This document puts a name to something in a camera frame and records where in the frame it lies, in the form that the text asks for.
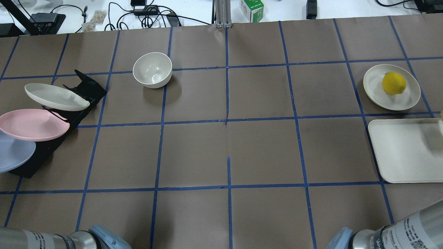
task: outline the metal stand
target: metal stand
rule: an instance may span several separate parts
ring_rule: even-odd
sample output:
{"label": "metal stand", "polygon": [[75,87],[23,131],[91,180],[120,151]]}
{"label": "metal stand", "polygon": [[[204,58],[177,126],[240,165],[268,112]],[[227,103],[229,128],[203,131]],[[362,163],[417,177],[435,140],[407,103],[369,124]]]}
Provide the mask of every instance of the metal stand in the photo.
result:
{"label": "metal stand", "polygon": [[215,0],[214,11],[217,28],[232,27],[231,0]]}
{"label": "metal stand", "polygon": [[80,97],[86,99],[91,104],[88,106],[88,108],[77,112],[48,109],[48,111],[58,113],[63,118],[67,119],[66,121],[70,124],[68,131],[59,138],[49,141],[36,142],[35,152],[32,154],[31,158],[20,167],[9,171],[10,173],[31,178],[35,172],[37,172],[40,166],[49,158],[49,156],[62,144],[69,133],[77,128],[78,124],[88,115],[92,108],[94,108],[107,94],[107,92],[97,81],[84,75],[78,70],[75,70],[75,73],[82,80],[82,82],[74,88],[65,87]]}
{"label": "metal stand", "polygon": [[0,3],[13,15],[18,22],[20,22],[23,27],[31,35],[42,35],[43,33],[35,26],[33,22],[28,20],[28,18],[19,10],[19,8],[12,2],[12,0],[0,0]]}

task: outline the plate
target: plate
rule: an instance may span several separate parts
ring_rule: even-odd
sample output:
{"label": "plate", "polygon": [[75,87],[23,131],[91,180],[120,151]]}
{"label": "plate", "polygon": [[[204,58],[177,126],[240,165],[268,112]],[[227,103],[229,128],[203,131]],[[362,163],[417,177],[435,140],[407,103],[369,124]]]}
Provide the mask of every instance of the plate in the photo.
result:
{"label": "plate", "polygon": [[0,173],[21,166],[35,151],[35,142],[22,141],[0,131]]}
{"label": "plate", "polygon": [[48,84],[32,83],[25,86],[26,94],[34,101],[64,111],[81,111],[90,103],[68,89]]}
{"label": "plate", "polygon": [[368,130],[383,179],[390,183],[443,182],[441,118],[373,120]]}
{"label": "plate", "polygon": [[13,138],[47,141],[65,134],[69,123],[42,109],[21,109],[0,116],[0,130]]}
{"label": "plate", "polygon": [[[383,77],[388,72],[396,72],[406,80],[406,89],[402,94],[391,95],[383,89]],[[363,78],[363,86],[366,94],[374,103],[393,111],[412,108],[418,103],[421,96],[417,80],[408,71],[394,65],[381,64],[369,68]]]}

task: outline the box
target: box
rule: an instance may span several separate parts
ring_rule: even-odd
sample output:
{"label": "box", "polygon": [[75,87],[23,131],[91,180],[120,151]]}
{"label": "box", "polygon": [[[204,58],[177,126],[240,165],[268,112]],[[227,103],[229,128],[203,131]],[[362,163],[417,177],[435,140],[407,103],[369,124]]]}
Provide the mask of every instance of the box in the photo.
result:
{"label": "box", "polygon": [[258,23],[263,18],[264,4],[261,0],[240,0],[240,9],[250,23]]}

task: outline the blue plate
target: blue plate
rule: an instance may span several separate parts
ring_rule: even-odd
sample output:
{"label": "blue plate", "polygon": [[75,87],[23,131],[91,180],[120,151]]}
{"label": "blue plate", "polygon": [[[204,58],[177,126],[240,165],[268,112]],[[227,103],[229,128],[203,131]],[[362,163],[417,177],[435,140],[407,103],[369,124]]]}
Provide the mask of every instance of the blue plate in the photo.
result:
{"label": "blue plate", "polygon": [[35,151],[35,142],[12,138],[0,131],[0,173],[24,164]]}

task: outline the lemon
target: lemon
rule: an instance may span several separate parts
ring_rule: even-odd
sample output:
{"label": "lemon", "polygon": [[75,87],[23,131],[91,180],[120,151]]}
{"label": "lemon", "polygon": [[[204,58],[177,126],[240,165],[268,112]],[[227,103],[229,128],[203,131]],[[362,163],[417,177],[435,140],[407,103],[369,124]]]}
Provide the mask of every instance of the lemon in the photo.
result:
{"label": "lemon", "polygon": [[406,89],[406,80],[398,73],[386,73],[383,77],[383,89],[391,95],[401,94]]}

